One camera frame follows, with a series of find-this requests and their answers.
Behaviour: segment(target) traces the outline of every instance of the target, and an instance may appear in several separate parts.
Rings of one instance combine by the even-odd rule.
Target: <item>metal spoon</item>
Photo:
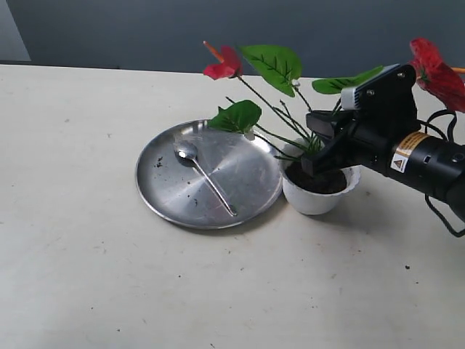
[[[186,140],[183,140],[181,142],[175,143],[174,144],[174,151],[176,154],[183,159],[191,160],[194,165],[197,167],[197,169],[200,171],[200,173],[205,177],[211,188],[214,190],[215,194],[218,196],[219,200],[222,202],[222,204],[225,206],[226,210],[231,214],[232,216],[237,216],[238,213],[235,211],[234,207],[232,207],[226,200],[226,198],[221,194],[219,191],[217,185],[213,183],[211,178],[206,174],[206,172],[202,169],[202,166],[198,163],[197,160],[197,154],[198,154],[198,149],[195,145],[193,145],[191,142],[188,142]]]

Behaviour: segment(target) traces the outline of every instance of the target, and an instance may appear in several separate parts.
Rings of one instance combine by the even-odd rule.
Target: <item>round metal tray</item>
[[[237,209],[237,216],[227,212],[193,163],[175,154],[173,144],[180,140],[197,146],[198,161]],[[136,167],[137,188],[144,202],[172,223],[227,228],[263,213],[281,194],[282,176],[274,155],[276,150],[258,137],[249,140],[210,129],[207,120],[191,121],[167,129],[144,148]]]

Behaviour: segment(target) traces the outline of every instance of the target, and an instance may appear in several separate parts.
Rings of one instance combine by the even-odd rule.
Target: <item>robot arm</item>
[[[392,65],[358,87],[341,92],[342,111],[312,111],[309,127],[325,144],[321,152],[302,158],[309,175],[331,169],[363,165],[385,177],[425,194],[428,206],[457,237],[429,197],[449,205],[465,222],[465,145],[453,141],[454,112],[440,111],[430,120],[452,114],[449,138],[429,121],[417,119],[412,87],[416,72],[411,65]],[[432,128],[441,138],[420,132]]]

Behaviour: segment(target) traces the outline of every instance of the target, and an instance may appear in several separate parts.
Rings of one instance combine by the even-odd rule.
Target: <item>white flower pot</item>
[[[304,144],[303,139],[295,140],[296,143]],[[286,144],[283,152],[290,156],[299,156],[302,150],[293,145]],[[291,182],[286,169],[291,165],[291,161],[280,160],[280,170],[283,175],[283,192],[288,203],[298,212],[305,215],[324,214],[331,211],[341,200],[341,198],[352,191],[360,181],[360,167],[348,167],[342,169],[347,186],[343,191],[334,194],[319,194],[304,190]]]

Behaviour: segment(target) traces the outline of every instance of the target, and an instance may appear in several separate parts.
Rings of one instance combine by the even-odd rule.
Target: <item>red flower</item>
[[[208,42],[204,41],[203,44],[220,62],[220,64],[211,64],[206,67],[203,71],[204,75],[210,76],[213,80],[235,78],[236,76],[242,75],[240,58],[236,55],[234,49],[229,46],[223,46],[220,54],[215,48],[210,46]]]
[[[410,42],[414,55],[411,62],[416,70],[417,84],[452,111],[465,113],[465,85],[457,71],[444,63],[439,50],[429,40],[418,38]]]

